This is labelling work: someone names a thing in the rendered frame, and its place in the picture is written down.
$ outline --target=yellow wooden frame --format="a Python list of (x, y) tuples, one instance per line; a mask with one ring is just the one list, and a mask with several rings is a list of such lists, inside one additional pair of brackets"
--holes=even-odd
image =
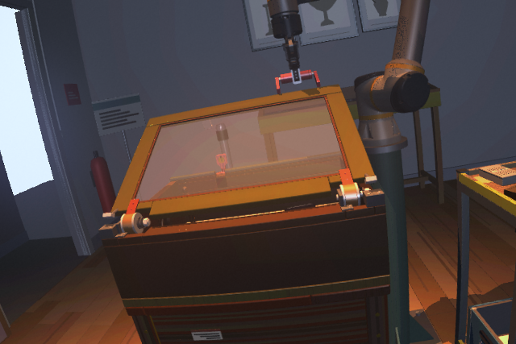
[[(373, 175), (371, 164), (356, 129), (352, 114), (347, 107), (342, 89), (338, 85), (326, 86), (319, 89), (307, 89), (282, 95), (272, 95), (241, 102), (232, 102), (220, 106), (211, 106), (187, 112), (169, 114), (148, 121), (144, 134), (127, 169), (122, 187), (114, 202), (112, 211), (117, 215), (126, 212), (129, 201), (134, 198), (144, 167), (151, 154), (152, 146), (162, 125), (184, 122), (210, 116), (235, 113), (242, 110), (257, 109), (286, 102), (302, 101), (314, 97), (325, 97), (329, 106), (329, 113), (335, 123), (336, 134), (342, 143), (343, 152), (350, 168), (353, 180), (364, 181), (365, 174)], [(212, 192), (192, 197), (177, 197), (156, 201), (143, 201), (138, 204), (137, 210), (153, 217), (164, 217), (171, 213), (198, 213), (209, 209), (224, 206), (238, 208), (252, 207), (253, 203), (269, 202), (281, 203), (292, 197), (321, 197), (331, 191), (331, 186), (339, 184), (339, 174), (331, 176), (306, 178), (279, 184), (270, 184), (246, 189), (231, 189), (222, 192)]]

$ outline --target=framed picture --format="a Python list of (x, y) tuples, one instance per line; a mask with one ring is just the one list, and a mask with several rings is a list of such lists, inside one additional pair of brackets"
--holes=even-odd
[(353, 0), (318, 0), (299, 5), (301, 45), (358, 36)]
[(397, 27), (402, 0), (358, 0), (362, 31)]
[(248, 24), (251, 50), (277, 48), (285, 41), (274, 38), (273, 25), (268, 14), (267, 0), (242, 0), (245, 19)]

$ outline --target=baseboard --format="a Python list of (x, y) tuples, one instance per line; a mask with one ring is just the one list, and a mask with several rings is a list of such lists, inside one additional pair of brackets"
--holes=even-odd
[(22, 246), (25, 242), (29, 240), (29, 236), (26, 231), (16, 235), (11, 238), (9, 241), (0, 245), (0, 258), (8, 255), (13, 250), (16, 250), (18, 247)]

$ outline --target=wooden table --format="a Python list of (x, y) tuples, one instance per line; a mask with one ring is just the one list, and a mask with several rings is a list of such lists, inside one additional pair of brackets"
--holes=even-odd
[[(358, 109), (356, 107), (355, 87), (349, 86), (341, 88), (346, 98), (347, 106), (352, 112), (353, 119), (358, 119)], [(441, 126), (439, 122), (439, 107), (441, 106), (441, 89), (430, 84), (430, 96), (427, 103), (421, 109), (430, 108), (432, 114), (432, 130), (434, 132), (434, 157), (435, 157), (435, 175), (425, 171), (422, 157), (422, 136), (421, 121), (419, 119), (419, 110), (413, 112), (414, 131), (416, 134), (416, 154), (418, 157), (418, 177), (405, 179), (405, 184), (419, 183), (419, 187), (424, 189), (425, 182), (429, 180), (439, 193), (439, 204), (444, 203), (444, 178), (443, 178), (443, 149), (441, 145)]]
[[(504, 163), (504, 166), (516, 169), (516, 163)], [(468, 316), (468, 269), (469, 269), (469, 199), (494, 213), (512, 227), (516, 228), (516, 201), (503, 194), (504, 189), (511, 186), (500, 186), (478, 175), (478, 169), (457, 170), (457, 208), (459, 254), (457, 268), (457, 311), (455, 327), (455, 343), (466, 343)], [(516, 302), (513, 302), (509, 344), (516, 344)]]

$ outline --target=red fire extinguisher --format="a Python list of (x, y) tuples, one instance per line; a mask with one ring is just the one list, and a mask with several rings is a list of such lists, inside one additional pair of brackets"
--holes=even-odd
[(114, 194), (113, 182), (111, 181), (110, 170), (103, 157), (98, 156), (94, 151), (94, 158), (91, 160), (91, 172), (94, 175), (95, 187), (97, 187), (98, 198), (104, 213), (110, 213), (116, 198)]

